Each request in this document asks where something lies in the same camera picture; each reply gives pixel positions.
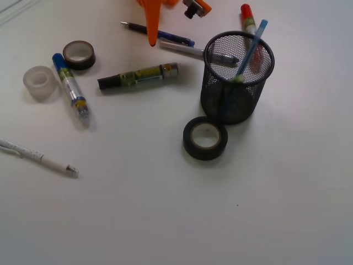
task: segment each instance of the black mesh pen holder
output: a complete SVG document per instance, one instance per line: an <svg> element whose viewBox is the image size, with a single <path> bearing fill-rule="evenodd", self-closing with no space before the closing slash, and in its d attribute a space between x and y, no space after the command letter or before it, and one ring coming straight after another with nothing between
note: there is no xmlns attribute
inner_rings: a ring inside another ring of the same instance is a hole
<svg viewBox="0 0 353 265"><path fill-rule="evenodd" d="M270 47L259 41L254 56L247 65L243 83L230 79L236 76L254 35L241 31L228 31L215 36L204 52L205 72L201 91L201 105L206 115L223 124L238 124L248 119L275 67ZM236 57L237 64L222 63L220 55Z"/></svg>

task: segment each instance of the black pen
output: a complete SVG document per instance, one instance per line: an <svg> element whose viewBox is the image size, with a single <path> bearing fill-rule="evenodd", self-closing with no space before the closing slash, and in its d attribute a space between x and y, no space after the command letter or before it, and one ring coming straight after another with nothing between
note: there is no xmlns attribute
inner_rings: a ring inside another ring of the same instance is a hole
<svg viewBox="0 0 353 265"><path fill-rule="evenodd" d="M121 24L124 26L127 26L129 29L147 34L147 27L146 26L141 26L138 24L128 23L128 22L121 22ZM164 38L167 40L175 41L176 43L187 44L187 46L191 46L191 47L193 47L195 45L195 42L190 39L176 36L171 33L167 33L167 32L160 31L160 30L158 31L158 38Z"/></svg>

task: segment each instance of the red marker cap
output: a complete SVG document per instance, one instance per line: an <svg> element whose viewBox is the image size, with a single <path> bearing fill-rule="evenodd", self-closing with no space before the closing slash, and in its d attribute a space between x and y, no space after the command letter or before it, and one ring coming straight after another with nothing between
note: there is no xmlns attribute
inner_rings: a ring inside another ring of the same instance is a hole
<svg viewBox="0 0 353 265"><path fill-rule="evenodd" d="M250 6L248 4L243 4L240 9L242 11L243 19L254 18L252 9L250 8Z"/></svg>

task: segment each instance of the white desk surface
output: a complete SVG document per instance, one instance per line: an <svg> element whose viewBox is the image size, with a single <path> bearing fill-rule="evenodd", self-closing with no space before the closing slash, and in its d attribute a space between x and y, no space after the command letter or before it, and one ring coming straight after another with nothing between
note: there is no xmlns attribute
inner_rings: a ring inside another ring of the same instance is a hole
<svg viewBox="0 0 353 265"><path fill-rule="evenodd" d="M205 47L240 30L242 1L208 0L189 20L162 8L160 30ZM150 47L121 21L145 23L135 0L42 0L0 26L0 137L81 172L78 180L0 152L1 264L298 265L353 260L351 1L248 1L269 21L276 66L255 113L229 126L225 153L182 147L203 115L201 60ZM73 40L97 55L75 73L94 124L83 130L57 90L33 100L23 74ZM167 62L177 84L102 95L97 78Z"/></svg>

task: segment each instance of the electrical tape roll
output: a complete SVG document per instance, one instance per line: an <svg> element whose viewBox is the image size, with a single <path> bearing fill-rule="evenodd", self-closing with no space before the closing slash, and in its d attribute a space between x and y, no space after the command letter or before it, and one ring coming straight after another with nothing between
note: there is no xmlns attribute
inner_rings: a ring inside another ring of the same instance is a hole
<svg viewBox="0 0 353 265"><path fill-rule="evenodd" d="M67 66L74 70L86 70L95 63L93 46L83 40L67 44L62 53Z"/></svg>
<svg viewBox="0 0 353 265"><path fill-rule="evenodd" d="M218 132L218 141L210 147L202 147L195 142L193 132L200 125L215 128ZM195 118L186 125L183 133L184 148L195 159L208 161L218 158L225 150L228 142L227 129L222 124L215 123L207 117Z"/></svg>

